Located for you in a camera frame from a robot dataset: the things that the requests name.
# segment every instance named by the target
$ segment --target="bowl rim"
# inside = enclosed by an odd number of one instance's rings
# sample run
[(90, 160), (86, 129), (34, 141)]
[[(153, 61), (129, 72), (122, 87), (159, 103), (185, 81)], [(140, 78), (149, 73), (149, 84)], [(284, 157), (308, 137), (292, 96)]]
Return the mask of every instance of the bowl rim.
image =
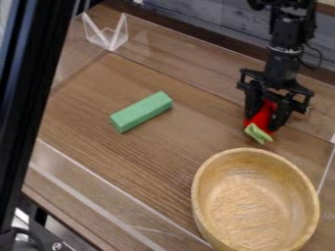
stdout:
[(301, 181), (305, 184), (307, 187), (307, 191), (308, 191), (308, 195), (311, 196), (311, 200), (312, 200), (312, 207), (313, 207), (313, 215), (311, 218), (311, 222), (309, 222), (309, 226), (307, 228), (307, 230), (304, 231), (304, 234), (295, 240), (295, 243), (291, 247), (289, 250), (287, 251), (295, 251), (299, 250), (299, 248), (301, 248), (307, 241), (309, 240), (316, 227), (317, 227), (317, 223), (319, 223), (319, 217), (320, 217), (320, 206), (319, 206), (319, 197), (317, 197), (317, 193), (315, 190), (315, 187), (308, 179), (308, 177), (305, 176), (305, 174), (303, 173), (303, 171), (299, 169), (299, 167), (289, 161), (287, 160), (284, 157), (281, 157), (280, 155), (263, 150), (263, 149), (257, 149), (257, 148), (251, 148), (251, 147), (241, 147), (241, 148), (235, 148), (227, 151), (223, 151), (220, 153), (217, 153), (216, 155), (213, 155), (201, 165), (200, 169), (196, 172), (193, 181), (192, 181), (192, 188), (191, 188), (191, 202), (192, 202), (192, 211), (193, 211), (193, 216), (196, 217), (201, 227), (205, 229), (205, 231), (211, 234), (211, 237), (215, 238), (215, 240), (224, 244), (227, 247), (232, 248), (236, 251), (249, 251), (249, 249), (244, 248), (243, 246), (231, 243), (228, 239), (220, 240), (216, 237), (215, 232), (212, 231), (212, 229), (208, 227), (207, 222), (204, 221), (204, 216), (201, 214), (201, 210), (200, 210), (200, 206), (199, 206), (199, 197), (197, 197), (197, 187), (199, 187), (199, 181), (200, 181), (200, 177), (204, 174), (204, 171), (208, 167), (208, 165), (217, 160), (219, 158), (221, 158), (223, 156), (232, 154), (235, 152), (253, 152), (253, 153), (260, 153), (264, 154), (269, 157), (273, 157), (275, 159), (277, 159), (279, 161), (284, 162), (289, 168), (296, 172), (296, 174), (300, 176)]

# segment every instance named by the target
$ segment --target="green block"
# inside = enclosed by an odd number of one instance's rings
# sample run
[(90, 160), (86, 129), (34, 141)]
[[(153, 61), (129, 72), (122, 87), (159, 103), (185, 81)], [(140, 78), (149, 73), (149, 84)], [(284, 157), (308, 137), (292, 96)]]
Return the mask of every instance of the green block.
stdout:
[(164, 92), (157, 92), (109, 116), (120, 133), (125, 132), (172, 107), (172, 100)]
[(244, 129), (245, 134), (248, 134), (259, 144), (264, 144), (267, 141), (273, 141), (272, 137), (265, 131), (263, 131), (255, 123), (251, 123)]

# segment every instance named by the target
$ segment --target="wooden bowl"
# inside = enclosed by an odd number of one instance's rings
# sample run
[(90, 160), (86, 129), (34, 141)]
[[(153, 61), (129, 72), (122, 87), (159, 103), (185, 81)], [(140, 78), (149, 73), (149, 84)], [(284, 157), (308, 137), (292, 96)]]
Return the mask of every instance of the wooden bowl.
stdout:
[(192, 184), (193, 217), (223, 251), (297, 251), (313, 234), (319, 200), (300, 169), (252, 148), (215, 155)]

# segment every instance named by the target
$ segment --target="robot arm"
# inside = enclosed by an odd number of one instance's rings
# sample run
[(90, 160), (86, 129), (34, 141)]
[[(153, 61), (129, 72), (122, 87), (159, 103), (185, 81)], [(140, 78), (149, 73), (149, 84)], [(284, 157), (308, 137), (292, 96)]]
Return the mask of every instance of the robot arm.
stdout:
[(297, 83), (296, 75), (303, 63), (303, 46), (313, 38), (316, 28), (315, 1), (248, 0), (247, 2), (256, 11), (261, 11), (265, 6), (271, 7), (272, 39), (268, 46), (271, 52), (263, 72), (240, 70), (236, 87), (244, 91), (244, 116), (248, 122), (259, 117), (257, 113), (263, 111), (264, 104), (272, 104), (271, 114), (268, 117), (261, 117), (267, 122), (261, 122), (260, 127), (263, 131), (272, 133), (285, 124), (292, 112), (305, 114), (313, 96), (313, 92)]

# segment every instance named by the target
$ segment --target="red object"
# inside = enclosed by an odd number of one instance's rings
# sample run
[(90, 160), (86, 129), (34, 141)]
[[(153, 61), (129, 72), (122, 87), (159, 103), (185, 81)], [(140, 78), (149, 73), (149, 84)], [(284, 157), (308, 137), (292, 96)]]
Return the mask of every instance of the red object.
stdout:
[(248, 127), (251, 123), (255, 123), (256, 126), (268, 134), (272, 134), (273, 131), (268, 129), (269, 120), (273, 112), (277, 109), (277, 105), (275, 102), (271, 102), (268, 100), (263, 100), (263, 106), (259, 109), (259, 112), (255, 114), (251, 120), (244, 120), (244, 127)]

